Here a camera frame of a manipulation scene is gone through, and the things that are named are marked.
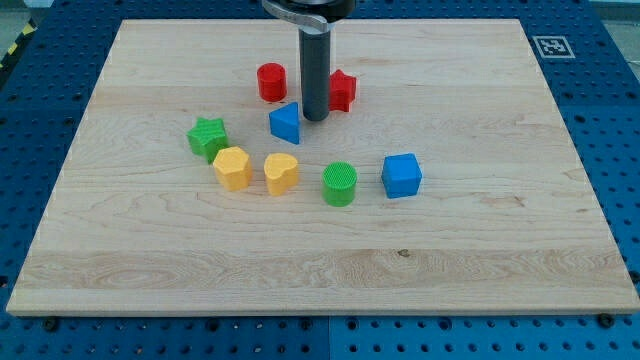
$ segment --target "green star block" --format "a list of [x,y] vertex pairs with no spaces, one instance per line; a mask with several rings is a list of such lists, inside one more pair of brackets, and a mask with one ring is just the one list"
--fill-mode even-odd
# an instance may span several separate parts
[[187,132],[187,139],[189,139],[191,151],[196,155],[204,155],[209,164],[216,158],[218,151],[229,147],[222,118],[214,120],[198,118],[196,126]]

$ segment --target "green block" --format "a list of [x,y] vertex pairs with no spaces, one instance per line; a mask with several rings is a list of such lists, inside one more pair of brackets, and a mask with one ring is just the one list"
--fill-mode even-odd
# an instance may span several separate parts
[[322,197],[331,206],[347,206],[356,197],[356,169],[346,162],[329,164],[322,173]]
[[216,158],[218,151],[229,147],[222,118],[198,118],[196,126],[187,132],[187,139],[191,151],[196,155],[203,155],[209,164]]

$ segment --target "red block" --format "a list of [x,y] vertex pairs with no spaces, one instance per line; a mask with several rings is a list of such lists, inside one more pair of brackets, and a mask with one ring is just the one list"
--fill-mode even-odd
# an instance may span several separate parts
[[329,80],[329,110],[351,111],[351,103],[356,99],[356,77],[338,69]]
[[269,102],[280,101],[287,96],[287,77],[284,67],[267,63],[258,69],[258,90],[260,97]]

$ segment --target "red star block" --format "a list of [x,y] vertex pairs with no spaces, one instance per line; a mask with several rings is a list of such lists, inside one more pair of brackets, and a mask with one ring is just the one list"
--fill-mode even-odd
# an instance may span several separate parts
[[329,80],[329,110],[351,111],[351,102],[356,99],[356,77],[338,69]]

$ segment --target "green cylinder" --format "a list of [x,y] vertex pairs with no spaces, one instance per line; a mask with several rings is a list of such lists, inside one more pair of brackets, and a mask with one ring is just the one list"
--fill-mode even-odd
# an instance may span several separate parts
[[322,197],[331,206],[347,206],[356,197],[356,169],[346,162],[329,164],[322,173]]

